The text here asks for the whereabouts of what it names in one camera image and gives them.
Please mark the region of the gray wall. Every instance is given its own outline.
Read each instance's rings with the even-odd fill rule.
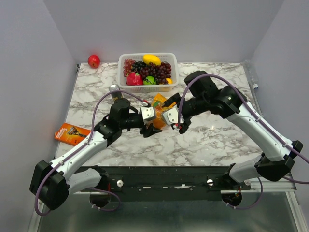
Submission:
[[[250,58],[283,0],[44,0],[73,57],[172,52],[179,61]]]
[[[0,2],[0,231],[27,231],[34,166],[53,157],[76,65],[42,0]]]
[[[309,158],[309,1],[285,0],[253,56],[257,97],[265,118],[281,133],[304,144]],[[308,164],[296,158],[292,174],[309,181]],[[296,185],[309,223],[309,186]]]

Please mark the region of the marble tabletop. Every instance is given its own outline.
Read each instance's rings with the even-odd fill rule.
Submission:
[[[244,69],[239,63],[179,63],[180,83],[170,92],[162,92],[170,97],[176,92],[182,94],[184,78],[196,70],[220,75],[236,86],[253,102]],[[117,63],[102,63],[98,69],[91,69],[82,63],[77,76],[66,122],[90,128],[93,109],[97,101],[108,92],[108,87],[116,83]],[[225,84],[214,80],[218,88]],[[156,93],[137,93],[151,101]],[[128,97],[133,106],[140,106]],[[96,123],[109,112],[113,103],[106,98],[98,108]],[[260,148],[238,127],[211,115],[209,112],[192,118],[192,124],[185,134],[179,134],[170,127],[162,133],[143,138],[138,129],[123,131],[122,136],[107,149],[97,153],[85,165],[102,166],[197,166],[229,165],[247,161],[261,154]],[[60,143],[56,157],[69,151],[72,146]]]

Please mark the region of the red apple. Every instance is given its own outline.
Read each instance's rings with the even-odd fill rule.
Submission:
[[[98,68],[100,65],[100,62],[101,62],[100,58],[96,55],[91,55],[88,58],[88,64],[91,68],[94,68],[94,69]]]
[[[142,86],[143,80],[141,79],[141,76],[138,73],[130,72],[126,76],[126,84],[128,86]]]

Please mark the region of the green fruit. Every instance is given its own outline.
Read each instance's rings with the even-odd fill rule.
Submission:
[[[145,80],[143,81],[143,84],[146,86],[156,85],[156,81],[153,76],[147,76]]]

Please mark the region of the fruit basket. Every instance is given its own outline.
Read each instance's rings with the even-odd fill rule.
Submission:
[[[157,56],[162,62],[168,62],[170,64],[170,78],[172,84],[166,85],[140,85],[140,86],[128,86],[126,84],[126,77],[124,77],[124,63],[126,59],[133,59],[136,62],[142,61],[145,54],[151,54]],[[129,92],[167,92],[171,91],[174,86],[178,84],[178,65],[176,57],[173,53],[135,53],[135,54],[123,54],[119,58],[118,62],[118,76],[117,82],[121,89]]]

